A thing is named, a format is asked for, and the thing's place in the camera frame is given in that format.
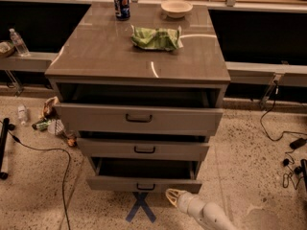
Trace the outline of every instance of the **concrete floor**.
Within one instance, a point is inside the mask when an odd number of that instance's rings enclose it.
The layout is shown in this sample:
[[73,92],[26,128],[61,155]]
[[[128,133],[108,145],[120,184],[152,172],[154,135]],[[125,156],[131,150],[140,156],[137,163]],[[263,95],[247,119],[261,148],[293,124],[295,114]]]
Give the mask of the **concrete floor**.
[[[93,175],[89,162],[78,148],[48,132],[34,131],[44,102],[51,90],[26,89],[20,97],[13,90],[0,88],[0,120],[8,117],[21,142],[36,149],[63,149],[71,154],[65,181],[65,197],[71,229],[201,229],[179,212],[163,194],[148,194],[146,202],[155,215],[154,222],[138,209],[126,220],[136,199],[133,193],[92,191],[86,177]],[[17,120],[17,106],[30,112],[26,126]],[[277,102],[264,118],[268,133],[277,138],[283,130],[307,133],[306,103]],[[201,165],[198,179],[203,182],[199,196],[218,203],[238,229],[307,229],[307,194],[303,181],[295,190],[283,188],[283,174],[289,169],[281,162],[289,144],[298,136],[285,134],[279,142],[266,137],[260,125],[264,112],[257,101],[224,99],[224,116],[218,132],[210,140],[210,150]],[[22,147],[10,135],[9,177],[0,180],[0,229],[67,229],[62,202],[62,179],[66,153],[36,151]],[[294,153],[295,166],[307,158],[307,146]]]

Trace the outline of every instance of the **cabinet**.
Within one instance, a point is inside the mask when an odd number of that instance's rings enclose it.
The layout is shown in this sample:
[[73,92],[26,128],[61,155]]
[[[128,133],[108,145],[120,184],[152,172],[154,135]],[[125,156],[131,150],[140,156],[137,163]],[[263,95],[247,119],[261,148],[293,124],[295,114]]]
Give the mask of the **cabinet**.
[[[56,109],[94,175],[91,189],[197,193],[201,163],[223,115],[230,82],[207,8],[171,19],[159,5],[131,4],[117,21],[113,4],[93,4],[46,71]],[[182,29],[183,48],[143,51],[131,25]]]

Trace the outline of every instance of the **black handle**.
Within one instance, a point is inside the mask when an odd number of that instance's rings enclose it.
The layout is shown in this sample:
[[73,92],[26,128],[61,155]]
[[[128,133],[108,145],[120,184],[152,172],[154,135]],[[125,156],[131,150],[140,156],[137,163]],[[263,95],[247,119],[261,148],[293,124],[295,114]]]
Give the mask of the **black handle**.
[[137,190],[153,191],[153,190],[154,190],[154,187],[155,187],[155,184],[153,184],[151,188],[145,188],[145,187],[144,187],[144,188],[142,188],[142,187],[140,187],[140,185],[139,185],[138,183],[136,184],[136,188],[137,188]]
[[127,122],[133,122],[133,123],[149,123],[153,119],[153,115],[150,115],[149,117],[146,117],[144,119],[140,118],[133,118],[129,113],[126,114],[126,121]]
[[139,149],[137,146],[134,146],[134,152],[136,153],[147,153],[147,154],[150,154],[150,153],[154,153],[155,152],[155,147],[153,147],[153,149],[151,150],[141,150]]

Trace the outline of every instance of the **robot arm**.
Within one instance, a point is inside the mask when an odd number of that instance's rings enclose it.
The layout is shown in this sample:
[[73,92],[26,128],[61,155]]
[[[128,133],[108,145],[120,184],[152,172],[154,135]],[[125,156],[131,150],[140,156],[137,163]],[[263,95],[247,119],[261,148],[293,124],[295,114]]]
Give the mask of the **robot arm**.
[[176,189],[168,189],[166,196],[180,212],[194,218],[203,229],[237,230],[224,210],[214,202],[204,203],[196,195]]

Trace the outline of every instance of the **plastic bottle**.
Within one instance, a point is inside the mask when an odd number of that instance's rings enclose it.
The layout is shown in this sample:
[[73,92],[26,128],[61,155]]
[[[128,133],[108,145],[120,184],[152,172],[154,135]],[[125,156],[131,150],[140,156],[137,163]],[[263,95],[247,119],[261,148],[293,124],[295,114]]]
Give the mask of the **plastic bottle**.
[[18,119],[23,126],[25,126],[28,122],[28,111],[24,104],[20,104],[18,106]]
[[10,28],[10,38],[19,55],[22,57],[28,57],[30,55],[29,50],[21,35],[13,28]]

